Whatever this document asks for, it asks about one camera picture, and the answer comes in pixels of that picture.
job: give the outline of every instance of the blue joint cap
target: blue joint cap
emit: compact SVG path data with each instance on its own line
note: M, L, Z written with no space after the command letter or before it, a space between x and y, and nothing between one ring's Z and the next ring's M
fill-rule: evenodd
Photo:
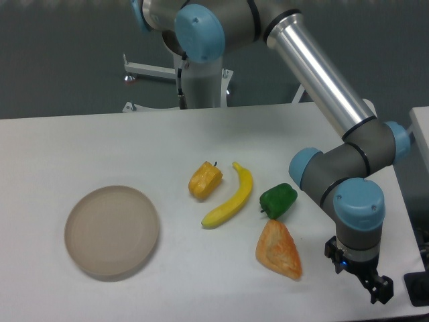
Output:
M298 187L301 188L301 180L302 176L304 175L304 171L310 160L317 153L322 152L316 148L305 148L299 151L290 162L289 175Z
M225 33L214 13L202 5L187 5L174 21L180 46L199 63L212 62L225 51Z
M340 183L336 190L334 209L346 226L357 231L371 231L383 223L384 194L373 181L348 179Z
M143 33L150 32L150 28L148 27L147 22L143 18L143 14L141 12L141 6L139 5L139 0L129 0L131 3L131 8L133 8L135 20L140 27L140 30Z
M411 141L408 136L407 130L404 129L396 122L385 122L385 124L390 127L395 137L395 160L393 164L396 164L403 158L405 158L411 150Z

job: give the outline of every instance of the cable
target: cable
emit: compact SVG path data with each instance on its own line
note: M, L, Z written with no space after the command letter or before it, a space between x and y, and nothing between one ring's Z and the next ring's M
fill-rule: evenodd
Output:
M185 94L183 93L183 90L182 90L182 70L185 67L186 59L188 59L188 55L186 55L186 53L183 53L182 60L180 62L180 66L177 69L176 83L177 83L177 92L178 92L177 96L179 97L179 108L180 109L188 109L188 106L186 104Z

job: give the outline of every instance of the silver metal tube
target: silver metal tube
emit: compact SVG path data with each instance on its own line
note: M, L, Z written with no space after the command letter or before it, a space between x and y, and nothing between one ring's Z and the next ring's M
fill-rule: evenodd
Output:
M269 34L267 45L279 52L340 137L373 116L318 47L304 27L301 14L281 20Z
M174 18L185 1L144 0L141 8L146 22L155 30L174 30Z

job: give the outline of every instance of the banana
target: banana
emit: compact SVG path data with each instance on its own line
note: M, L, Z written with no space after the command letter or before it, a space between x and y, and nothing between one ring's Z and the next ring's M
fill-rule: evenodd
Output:
M233 162L233 168L239 175L240 186L237 192L222 205L213 209L201 221L203 228L212 229L216 228L224 222L231 219L249 199L250 193L253 188L252 173L248 169L243 168L240 164Z

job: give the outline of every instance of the gray wall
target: gray wall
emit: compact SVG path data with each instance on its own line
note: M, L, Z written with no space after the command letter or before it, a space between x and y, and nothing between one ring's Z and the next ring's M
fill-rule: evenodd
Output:
M429 105L429 1L304 1L308 29L383 121L410 125ZM119 113L125 102L177 106L171 82L123 82L128 61L172 67L160 35L141 34L127 0L0 0L0 118ZM224 59L230 105L287 103L298 83L260 42ZM413 222L429 226L418 149L395 168Z

